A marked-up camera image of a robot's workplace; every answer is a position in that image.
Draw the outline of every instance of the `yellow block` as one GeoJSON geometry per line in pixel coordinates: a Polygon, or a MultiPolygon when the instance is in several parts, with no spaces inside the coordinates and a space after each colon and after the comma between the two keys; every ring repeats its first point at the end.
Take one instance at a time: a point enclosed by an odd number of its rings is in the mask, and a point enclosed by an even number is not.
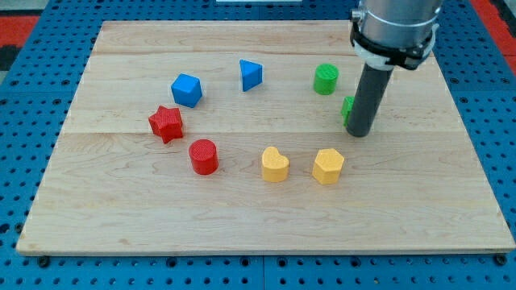
{"type": "Polygon", "coordinates": [[[317,157],[315,157],[312,176],[320,184],[337,183],[343,164],[344,156],[340,155],[334,148],[319,150],[317,157]]]}
{"type": "Polygon", "coordinates": [[[265,181],[280,182],[289,175],[289,159],[276,147],[267,147],[261,155],[261,175],[265,181]]]}

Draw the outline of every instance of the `green cylinder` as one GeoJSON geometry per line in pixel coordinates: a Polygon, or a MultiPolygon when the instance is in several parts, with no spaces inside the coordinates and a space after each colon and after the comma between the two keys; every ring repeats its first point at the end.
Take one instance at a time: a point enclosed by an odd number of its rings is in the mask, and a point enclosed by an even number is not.
{"type": "Polygon", "coordinates": [[[322,95],[332,94],[338,77],[339,69],[333,64],[320,64],[315,69],[314,91],[322,95]]]}

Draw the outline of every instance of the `blue pegboard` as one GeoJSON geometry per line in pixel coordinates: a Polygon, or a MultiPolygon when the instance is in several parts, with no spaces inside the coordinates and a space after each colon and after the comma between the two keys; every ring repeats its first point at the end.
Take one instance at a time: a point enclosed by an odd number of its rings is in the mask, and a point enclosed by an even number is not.
{"type": "MultiPolygon", "coordinates": [[[[0,87],[0,288],[516,288],[516,255],[26,258],[28,215],[103,20],[346,19],[356,1],[51,0],[0,87]]],[[[516,80],[467,1],[447,0],[434,53],[516,229],[516,80]]]]}

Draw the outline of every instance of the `black cylinder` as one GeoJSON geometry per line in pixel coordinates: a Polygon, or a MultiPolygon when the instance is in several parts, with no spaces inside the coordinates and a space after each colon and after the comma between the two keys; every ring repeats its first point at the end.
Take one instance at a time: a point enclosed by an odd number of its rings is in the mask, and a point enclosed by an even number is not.
{"type": "Polygon", "coordinates": [[[382,71],[364,64],[355,101],[347,121],[346,130],[349,134],[364,137],[369,133],[392,73],[392,70],[382,71]]]}

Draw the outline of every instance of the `red cylinder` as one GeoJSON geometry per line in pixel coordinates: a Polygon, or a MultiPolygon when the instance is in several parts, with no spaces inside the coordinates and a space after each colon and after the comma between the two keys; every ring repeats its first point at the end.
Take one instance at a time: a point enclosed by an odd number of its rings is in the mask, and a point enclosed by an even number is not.
{"type": "Polygon", "coordinates": [[[217,147],[207,139],[200,139],[192,143],[188,150],[192,160],[193,170],[201,175],[208,175],[217,170],[217,147]]]}

